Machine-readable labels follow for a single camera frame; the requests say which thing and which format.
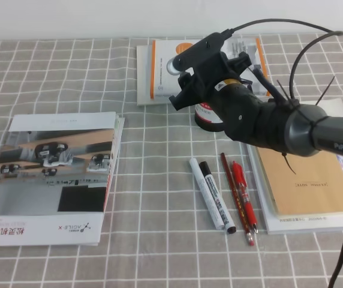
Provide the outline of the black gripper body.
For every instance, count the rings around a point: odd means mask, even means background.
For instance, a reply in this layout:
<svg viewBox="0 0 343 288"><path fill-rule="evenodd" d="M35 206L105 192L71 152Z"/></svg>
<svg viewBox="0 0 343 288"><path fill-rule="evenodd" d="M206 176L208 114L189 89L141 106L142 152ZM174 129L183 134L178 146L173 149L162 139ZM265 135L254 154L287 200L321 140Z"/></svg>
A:
<svg viewBox="0 0 343 288"><path fill-rule="evenodd" d="M180 93L169 98L176 110L200 103L208 104L213 110L224 110L240 103L242 97L252 92L239 82L239 75L251 65L249 55L241 52L237 58L227 59L219 52L194 67L194 74L182 73L178 79ZM235 87L216 90L223 80L235 80Z"/></svg>

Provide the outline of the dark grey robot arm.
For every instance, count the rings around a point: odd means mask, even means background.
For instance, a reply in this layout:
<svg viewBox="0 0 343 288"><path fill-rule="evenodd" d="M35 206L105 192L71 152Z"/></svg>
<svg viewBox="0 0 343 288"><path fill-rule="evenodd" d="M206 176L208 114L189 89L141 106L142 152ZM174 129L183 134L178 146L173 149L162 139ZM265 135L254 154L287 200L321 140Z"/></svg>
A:
<svg viewBox="0 0 343 288"><path fill-rule="evenodd" d="M234 141L303 157L318 151L343 155L343 117L285 98L261 101L238 81L250 65L245 52L234 59L223 52L197 59L178 55L167 64L169 73L180 73L181 91L170 102L176 110L208 104Z"/></svg>

